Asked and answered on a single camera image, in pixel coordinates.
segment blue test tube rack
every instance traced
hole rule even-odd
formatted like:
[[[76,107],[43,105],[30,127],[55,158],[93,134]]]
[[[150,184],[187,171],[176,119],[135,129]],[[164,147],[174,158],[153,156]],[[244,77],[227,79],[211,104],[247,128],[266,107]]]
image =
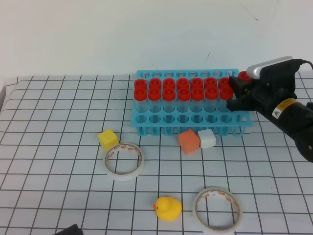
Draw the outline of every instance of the blue test tube rack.
[[[137,79],[145,79],[149,84],[150,79],[157,77],[161,81],[171,77],[177,81],[181,77],[191,81],[194,77],[200,77],[205,80],[207,77],[214,77],[218,80],[222,77],[238,76],[238,69],[223,70],[139,70],[137,71]],[[161,101],[161,110],[157,113],[150,111],[150,103],[147,101],[148,109],[144,113],[136,110],[136,102],[133,105],[133,113],[131,126],[137,128],[140,136],[151,133],[153,136],[159,136],[164,131],[166,136],[172,136],[174,133],[182,133],[188,129],[194,132],[199,130],[212,129],[214,133],[221,136],[232,134],[234,136],[242,136],[245,128],[252,126],[250,113],[248,111],[221,112],[217,107],[214,112],[207,112],[204,108],[195,113],[188,109],[187,112],[181,113],[177,110],[177,95],[175,101],[175,109],[171,113],[167,113],[163,109],[163,101]]]

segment white tape roll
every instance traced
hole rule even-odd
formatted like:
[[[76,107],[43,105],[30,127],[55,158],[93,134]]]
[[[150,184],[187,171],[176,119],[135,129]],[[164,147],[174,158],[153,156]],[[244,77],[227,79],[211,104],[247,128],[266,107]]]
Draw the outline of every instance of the white tape roll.
[[[209,201],[209,198],[212,196],[221,196],[233,205],[233,208],[234,208],[235,212],[237,213],[237,221],[232,226],[230,226],[228,228],[212,228],[212,227],[209,227],[206,224],[201,222],[199,215],[197,213],[198,202],[201,199],[205,199],[205,198],[208,198],[208,201]],[[208,234],[233,234],[236,231],[236,229],[238,229],[238,226],[241,224],[243,212],[242,212],[241,206],[238,203],[238,200],[235,199],[235,197],[232,193],[230,193],[227,190],[224,190],[222,188],[212,187],[212,188],[205,188],[204,190],[202,190],[201,192],[199,192],[197,194],[197,197],[194,200],[193,205],[192,205],[192,215],[193,215],[194,219],[198,223],[200,223],[200,225],[202,227],[202,231],[204,233],[208,233]]]
[[[138,157],[140,159],[139,166],[136,170],[132,172],[127,173],[116,173],[114,171],[111,171],[108,164],[109,164],[109,158],[112,157],[114,154],[117,154],[119,151],[134,151],[138,154]],[[144,156],[142,154],[142,150],[135,144],[132,143],[118,143],[114,145],[104,156],[102,164],[106,168],[107,174],[112,177],[115,180],[118,181],[127,181],[132,180],[136,178],[142,171],[144,167]]]

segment yellow warning label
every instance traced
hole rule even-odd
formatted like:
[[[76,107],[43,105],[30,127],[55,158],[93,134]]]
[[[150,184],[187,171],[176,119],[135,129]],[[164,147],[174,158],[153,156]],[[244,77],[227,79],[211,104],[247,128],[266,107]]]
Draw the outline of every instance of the yellow warning label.
[[[281,113],[290,105],[297,103],[298,101],[294,98],[289,98],[289,99],[285,99],[284,101],[280,102],[279,105],[277,105],[277,107],[274,109],[272,115],[275,118],[279,118],[279,116],[281,115]]]

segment white cube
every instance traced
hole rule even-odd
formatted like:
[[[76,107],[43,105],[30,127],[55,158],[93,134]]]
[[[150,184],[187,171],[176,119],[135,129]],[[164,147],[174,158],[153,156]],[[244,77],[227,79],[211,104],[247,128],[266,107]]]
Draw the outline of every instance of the white cube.
[[[201,148],[209,148],[215,146],[216,138],[211,129],[199,131],[198,136],[200,137]]]

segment red test tube cap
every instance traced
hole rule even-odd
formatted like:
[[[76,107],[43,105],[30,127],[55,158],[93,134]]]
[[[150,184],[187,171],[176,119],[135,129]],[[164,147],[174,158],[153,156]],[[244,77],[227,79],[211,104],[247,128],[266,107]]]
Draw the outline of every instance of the red test tube cap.
[[[207,88],[208,86],[216,86],[217,87],[217,80],[214,77],[208,77],[204,81],[204,88]]]
[[[180,79],[177,80],[177,89],[179,90],[180,88],[187,88],[189,89],[189,80],[187,78],[181,77]]]
[[[214,100],[219,97],[219,89],[216,86],[208,86],[205,90],[205,98]]]
[[[161,89],[162,87],[162,82],[160,79],[158,79],[157,77],[155,78],[152,78],[150,81],[149,81],[149,89],[151,88],[158,88],[158,89]]]
[[[158,88],[151,88],[148,90],[148,98],[151,101],[158,101],[161,99],[161,90]]]
[[[246,71],[242,71],[239,73],[238,80],[243,82],[252,82],[252,78],[246,74]]]
[[[188,101],[190,100],[191,92],[188,88],[180,88],[178,90],[178,100]]]
[[[134,83],[135,89],[147,89],[147,82],[145,79],[137,79]]]
[[[203,80],[199,77],[194,77],[191,80],[191,89],[194,89],[196,87],[203,88]]]
[[[232,99],[233,96],[234,96],[234,92],[230,86],[224,86],[221,89],[221,95],[220,95],[221,99],[228,100],[228,99]]]
[[[222,89],[224,86],[229,86],[229,78],[222,77],[219,82],[219,88]]]
[[[176,93],[174,89],[165,88],[163,90],[163,99],[166,101],[173,101],[176,97]]]
[[[191,91],[191,99],[195,101],[201,101],[204,99],[204,89],[200,87],[195,87]]]
[[[146,89],[136,89],[134,90],[134,98],[137,101],[144,101],[147,99],[147,90]]]
[[[172,78],[165,78],[163,81],[163,89],[170,88],[175,89],[175,80]]]

